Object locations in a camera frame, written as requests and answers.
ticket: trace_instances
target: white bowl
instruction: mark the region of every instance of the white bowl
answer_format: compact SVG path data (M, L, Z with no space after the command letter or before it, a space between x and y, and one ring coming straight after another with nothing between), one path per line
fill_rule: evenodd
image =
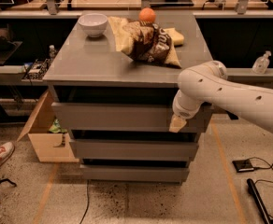
M101 13L84 14L79 17L79 25L86 35L99 37L107 29L108 17Z

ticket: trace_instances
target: orange fruit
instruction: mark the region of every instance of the orange fruit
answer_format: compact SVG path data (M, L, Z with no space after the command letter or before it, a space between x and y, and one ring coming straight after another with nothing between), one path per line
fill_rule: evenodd
M140 10L138 18L140 21L155 22L156 14L152 8L145 7Z

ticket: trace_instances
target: concrete floor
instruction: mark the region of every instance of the concrete floor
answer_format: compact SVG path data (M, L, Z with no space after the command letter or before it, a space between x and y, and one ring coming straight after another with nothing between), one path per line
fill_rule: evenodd
M40 163L28 137L16 142L23 125L0 125L0 145L16 149L0 168L3 224L227 224L264 223L246 180L273 180L271 170L237 174L232 160L273 162L273 134L223 113L214 114L186 182L177 184L87 181L77 163ZM256 166L266 166L254 161ZM257 188L273 216L273 184Z

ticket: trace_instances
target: clear bottle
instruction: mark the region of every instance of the clear bottle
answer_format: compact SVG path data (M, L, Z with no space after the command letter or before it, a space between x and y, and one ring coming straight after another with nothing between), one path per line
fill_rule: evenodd
M52 62L53 62L54 58L56 57L57 53L58 52L57 52L56 48L54 47L54 45L50 45L50 52L49 52L49 54L50 54L50 64L52 64Z
M271 56L271 52L267 50L263 56L258 57L252 67L252 71L257 74L264 74L269 65L269 56Z

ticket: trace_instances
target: chip bag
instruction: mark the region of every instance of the chip bag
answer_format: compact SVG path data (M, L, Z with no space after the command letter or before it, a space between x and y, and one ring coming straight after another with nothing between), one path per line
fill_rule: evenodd
M108 17L108 21L117 51L134 61L181 68L172 38L158 24L120 17Z

